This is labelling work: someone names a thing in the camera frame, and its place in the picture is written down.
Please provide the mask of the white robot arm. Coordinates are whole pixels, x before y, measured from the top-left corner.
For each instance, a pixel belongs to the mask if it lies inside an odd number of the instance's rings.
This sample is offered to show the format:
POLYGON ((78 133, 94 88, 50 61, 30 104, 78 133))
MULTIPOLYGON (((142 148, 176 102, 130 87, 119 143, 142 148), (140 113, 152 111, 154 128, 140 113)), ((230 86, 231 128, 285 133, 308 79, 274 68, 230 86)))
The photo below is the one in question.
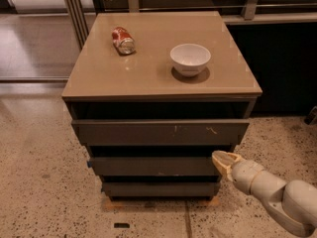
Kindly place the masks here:
POLYGON ((212 162, 234 187, 256 198, 289 233, 309 237, 317 229, 317 188, 303 180, 285 181, 241 155, 214 151, 212 162))

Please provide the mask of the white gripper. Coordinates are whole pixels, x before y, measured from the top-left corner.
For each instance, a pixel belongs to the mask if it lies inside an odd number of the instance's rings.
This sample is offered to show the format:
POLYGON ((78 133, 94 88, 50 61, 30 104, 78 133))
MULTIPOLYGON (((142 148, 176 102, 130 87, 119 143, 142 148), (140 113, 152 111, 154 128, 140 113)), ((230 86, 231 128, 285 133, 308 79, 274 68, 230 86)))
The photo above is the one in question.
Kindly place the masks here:
POLYGON ((243 157, 239 154, 225 151, 215 151, 212 154, 212 162, 218 172, 224 178, 233 181, 235 188, 239 191, 250 195, 253 180, 264 170, 264 167, 255 161, 242 161, 242 159, 243 157))

